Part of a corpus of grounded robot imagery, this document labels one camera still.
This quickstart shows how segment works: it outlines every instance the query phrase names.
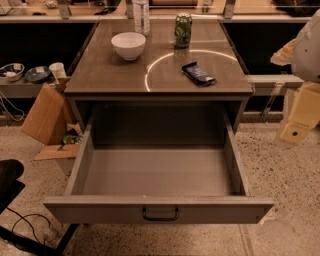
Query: speckled floor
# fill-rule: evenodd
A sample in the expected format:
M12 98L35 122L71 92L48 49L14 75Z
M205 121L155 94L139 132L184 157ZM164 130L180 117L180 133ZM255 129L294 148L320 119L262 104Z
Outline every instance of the speckled floor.
M316 256L320 251L320 130L300 145L284 150L273 143L279 124L241 124L236 135L251 194L274 198L276 204L257 225L90 225L80 226L65 255L290 255ZM0 159L15 158L25 166L26 184L10 207L22 215L47 216L45 196L61 195L65 176L56 161L32 159L42 144L20 131L0 127ZM5 210L0 225L11 229L19 218ZM46 227L42 218L30 218L36 234ZM15 231L31 237L19 222ZM0 255L30 255L0 241Z

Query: cup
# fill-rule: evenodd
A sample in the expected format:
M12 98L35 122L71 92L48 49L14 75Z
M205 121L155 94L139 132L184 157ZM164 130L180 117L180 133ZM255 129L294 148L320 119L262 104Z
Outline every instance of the cup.
M64 65L61 62L52 63L49 66L50 71L52 72L54 78L59 82L59 78L66 78L66 72L64 70Z

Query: drawer handle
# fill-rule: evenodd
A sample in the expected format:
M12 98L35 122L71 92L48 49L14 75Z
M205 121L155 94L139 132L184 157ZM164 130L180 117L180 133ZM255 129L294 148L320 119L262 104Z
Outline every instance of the drawer handle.
M175 214L173 217L168 218L157 218L157 217L148 217L147 216L147 209L142 209L142 216L146 221L176 221L179 218L179 209L175 208Z

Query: white cable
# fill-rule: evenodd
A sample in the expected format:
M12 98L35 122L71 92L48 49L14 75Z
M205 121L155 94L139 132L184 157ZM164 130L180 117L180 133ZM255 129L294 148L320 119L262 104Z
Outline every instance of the white cable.
M22 113L22 116L21 116L19 119L15 118L15 117L13 117L13 115L11 115L11 113L10 113L10 112L8 111L8 109L6 108L3 99L5 99L15 110L18 110L18 111L20 111L20 112ZM3 94L1 91L0 91L0 105L3 107L3 109L6 111L6 113L7 113L14 121L16 121L16 122L21 121L21 120L24 118L24 116L25 116L24 111L21 110L21 109L16 108L16 107L11 103L11 101L10 101L6 96L4 96L4 94Z

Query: cardboard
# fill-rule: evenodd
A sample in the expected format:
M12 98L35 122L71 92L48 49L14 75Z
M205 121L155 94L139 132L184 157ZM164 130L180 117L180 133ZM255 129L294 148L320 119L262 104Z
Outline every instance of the cardboard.
M76 157L79 145L62 147L67 124L75 122L65 96L44 84L21 127L21 131L47 145L34 160Z
M78 154L80 144L49 145L44 147L34 160L48 160L61 158L75 158Z

